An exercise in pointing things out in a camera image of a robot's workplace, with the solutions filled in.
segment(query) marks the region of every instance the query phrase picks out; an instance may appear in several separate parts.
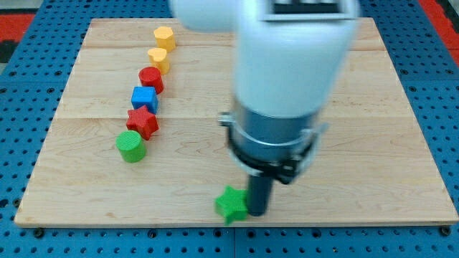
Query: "green star block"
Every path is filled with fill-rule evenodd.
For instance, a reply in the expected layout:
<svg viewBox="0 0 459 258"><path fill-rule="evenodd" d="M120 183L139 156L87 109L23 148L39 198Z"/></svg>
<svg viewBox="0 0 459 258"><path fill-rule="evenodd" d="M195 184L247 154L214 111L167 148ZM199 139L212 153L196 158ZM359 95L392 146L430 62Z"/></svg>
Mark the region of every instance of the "green star block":
<svg viewBox="0 0 459 258"><path fill-rule="evenodd" d="M224 193L215 199L215 212L224 217L226 225L236 220L245 220L247 217L246 195L246 190L236 190L231 186L226 186Z"/></svg>

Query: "yellow hexagon block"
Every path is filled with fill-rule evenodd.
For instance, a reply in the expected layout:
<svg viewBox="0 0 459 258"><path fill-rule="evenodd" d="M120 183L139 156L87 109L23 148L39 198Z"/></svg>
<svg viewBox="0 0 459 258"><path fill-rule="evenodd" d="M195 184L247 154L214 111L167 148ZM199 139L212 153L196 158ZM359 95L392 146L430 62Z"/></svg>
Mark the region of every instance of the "yellow hexagon block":
<svg viewBox="0 0 459 258"><path fill-rule="evenodd" d="M167 52L175 49L174 32L171 27L159 27L154 31L158 47L164 48Z"/></svg>
<svg viewBox="0 0 459 258"><path fill-rule="evenodd" d="M170 64L167 50L158 47L153 48L148 51L148 56L150 57L151 66L158 68L161 75L169 72Z"/></svg>

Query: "red star block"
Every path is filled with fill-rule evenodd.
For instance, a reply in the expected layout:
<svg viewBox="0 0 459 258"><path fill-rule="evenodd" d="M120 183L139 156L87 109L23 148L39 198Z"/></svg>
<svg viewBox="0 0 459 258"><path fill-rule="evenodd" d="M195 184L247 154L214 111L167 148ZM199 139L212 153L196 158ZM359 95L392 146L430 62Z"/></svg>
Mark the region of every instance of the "red star block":
<svg viewBox="0 0 459 258"><path fill-rule="evenodd" d="M156 116L148 111L146 105L136 110L128 110L128 115L126 127L137 131L145 140L150 140L151 134L159 129Z"/></svg>

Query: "white robot link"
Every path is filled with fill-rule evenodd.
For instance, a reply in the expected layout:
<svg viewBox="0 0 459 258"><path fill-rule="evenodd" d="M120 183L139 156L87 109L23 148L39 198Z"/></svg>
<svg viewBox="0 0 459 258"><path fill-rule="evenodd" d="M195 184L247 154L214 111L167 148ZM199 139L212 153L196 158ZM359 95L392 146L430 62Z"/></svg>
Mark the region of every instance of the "white robot link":
<svg viewBox="0 0 459 258"><path fill-rule="evenodd" d="M317 117L352 43L357 0L172 0L199 32L234 32L231 156L249 173L247 208L260 216L273 180L288 184L314 159L325 130Z"/></svg>

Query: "blue pegboard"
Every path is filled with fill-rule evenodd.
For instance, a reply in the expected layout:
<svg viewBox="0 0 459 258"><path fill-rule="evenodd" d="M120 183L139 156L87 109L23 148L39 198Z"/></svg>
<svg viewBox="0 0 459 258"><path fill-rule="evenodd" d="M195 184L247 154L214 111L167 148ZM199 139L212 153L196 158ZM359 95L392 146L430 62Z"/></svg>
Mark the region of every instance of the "blue pegboard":
<svg viewBox="0 0 459 258"><path fill-rule="evenodd" d="M459 71L416 1L375 19L456 208ZM0 257L457 257L458 225L349 229L20 229L13 223L92 18L170 17L163 0L45 0L0 76Z"/></svg>

